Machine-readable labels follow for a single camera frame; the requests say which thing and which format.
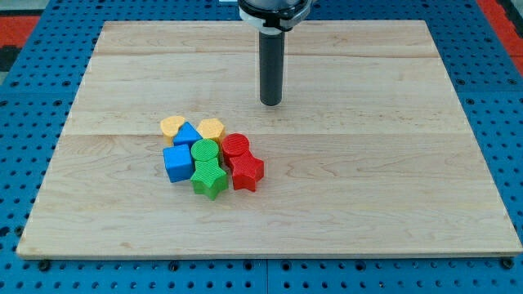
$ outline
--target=green block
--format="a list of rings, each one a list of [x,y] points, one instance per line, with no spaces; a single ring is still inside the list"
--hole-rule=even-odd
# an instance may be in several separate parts
[[[223,190],[229,188],[227,173],[218,166],[218,159],[196,161],[196,171],[190,178],[196,194],[205,194],[211,200]]]
[[[218,144],[211,139],[202,139],[196,141],[190,148],[190,155],[195,161],[209,161],[217,158],[220,148]]]

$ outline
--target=red surface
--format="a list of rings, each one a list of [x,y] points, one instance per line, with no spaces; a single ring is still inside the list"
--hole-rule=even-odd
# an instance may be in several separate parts
[[[40,16],[0,16],[0,47],[22,48]]]
[[[262,179],[264,163],[255,158],[250,151],[230,159],[232,184],[235,189],[249,189],[256,192],[256,182]]]
[[[223,151],[223,159],[226,165],[231,167],[230,159],[248,152],[248,147],[248,139],[242,134],[234,133],[225,137],[221,142],[221,151]]]
[[[520,38],[514,24],[507,18],[505,9],[496,0],[477,0],[481,10],[485,14],[499,40],[505,46],[508,55],[512,58],[514,65],[523,75],[523,39]]]

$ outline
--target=plastic block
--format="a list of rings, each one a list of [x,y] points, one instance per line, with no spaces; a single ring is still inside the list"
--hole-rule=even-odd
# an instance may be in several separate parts
[[[174,140],[172,141],[172,143],[175,146],[188,145],[189,148],[191,148],[193,144],[198,140],[202,140],[202,136],[194,129],[194,127],[190,123],[185,122],[183,125],[181,125],[178,134],[174,136]]]
[[[190,178],[196,194],[205,194],[211,200],[223,190],[229,188],[227,173],[218,166],[218,159],[195,162],[196,171]]]
[[[221,141],[226,136],[226,127],[218,118],[202,119],[197,130],[204,139],[212,139],[218,145],[221,144]]]
[[[234,188],[256,192],[256,182],[264,175],[264,162],[247,151],[238,157],[231,158],[230,164]]]
[[[221,142],[221,150],[226,165],[230,167],[230,159],[244,154],[248,151],[248,148],[249,142],[245,135],[239,133],[227,135]]]
[[[194,173],[193,161],[187,145],[164,149],[163,161],[171,183],[189,180]]]
[[[186,122],[186,119],[182,116],[171,116],[164,118],[160,122],[160,128],[162,129],[163,138],[168,146],[172,146],[172,139],[177,135],[180,127]]]
[[[218,144],[211,139],[198,140],[190,148],[190,155],[195,161],[209,161],[217,158],[218,152]]]

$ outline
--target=red star block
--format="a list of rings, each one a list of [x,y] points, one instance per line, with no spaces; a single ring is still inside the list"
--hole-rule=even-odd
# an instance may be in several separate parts
[[[223,159],[226,165],[231,167],[230,159],[248,152],[248,147],[248,139],[242,134],[234,133],[225,137],[221,142],[221,151],[223,151]]]
[[[232,184],[235,189],[249,189],[256,192],[256,182],[264,173],[263,161],[255,158],[250,151],[230,159]]]

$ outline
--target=black cylinder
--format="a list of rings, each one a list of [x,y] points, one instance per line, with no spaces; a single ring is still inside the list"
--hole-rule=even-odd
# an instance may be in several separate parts
[[[274,106],[281,102],[284,83],[285,33],[260,33],[260,100]]]

